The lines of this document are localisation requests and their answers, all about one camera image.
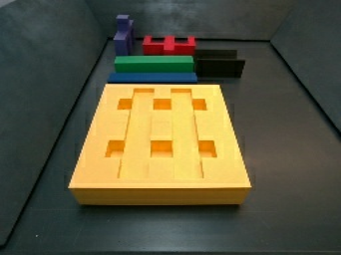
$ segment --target square hole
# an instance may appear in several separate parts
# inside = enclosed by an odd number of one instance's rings
[[[193,99],[191,101],[193,104],[193,108],[198,111],[206,111],[207,107],[206,107],[206,101],[202,99]]]
[[[110,140],[107,151],[106,151],[106,157],[122,157],[125,146],[126,146],[126,143],[123,140]]]
[[[131,110],[133,104],[134,104],[133,99],[120,99],[119,105],[118,105],[118,110]]]
[[[171,99],[155,99],[154,109],[155,110],[171,110]]]
[[[201,140],[198,142],[198,152],[201,157],[217,157],[214,141]]]
[[[151,157],[173,157],[171,140],[151,141]]]

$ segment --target yellow wooden board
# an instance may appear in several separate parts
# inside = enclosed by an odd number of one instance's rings
[[[70,189],[82,204],[242,203],[219,85],[106,85]]]

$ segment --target stacked blocks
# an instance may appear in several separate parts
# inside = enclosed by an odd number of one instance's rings
[[[191,56],[127,56],[116,57],[118,73],[193,73]]]
[[[118,33],[114,37],[116,56],[127,56],[133,53],[135,43],[134,20],[130,15],[118,15]]]
[[[82,204],[240,204],[250,189],[219,85],[106,85],[70,189]]]
[[[235,50],[195,50],[194,61],[199,77],[241,77],[245,60],[237,60]]]
[[[195,51],[195,37],[189,36],[186,43],[177,43],[174,36],[166,36],[162,43],[153,42],[153,36],[145,36],[145,55],[186,55],[193,56]]]
[[[195,84],[195,73],[111,73],[108,84]]]

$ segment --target gray floor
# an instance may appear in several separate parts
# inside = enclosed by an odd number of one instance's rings
[[[78,205],[67,185],[114,69],[110,42],[4,251],[341,251],[340,134],[269,43],[198,46],[246,60],[221,85],[253,183],[242,206]]]

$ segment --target black block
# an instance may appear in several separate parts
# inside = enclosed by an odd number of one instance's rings
[[[195,72],[198,77],[240,78],[245,60],[195,59]]]

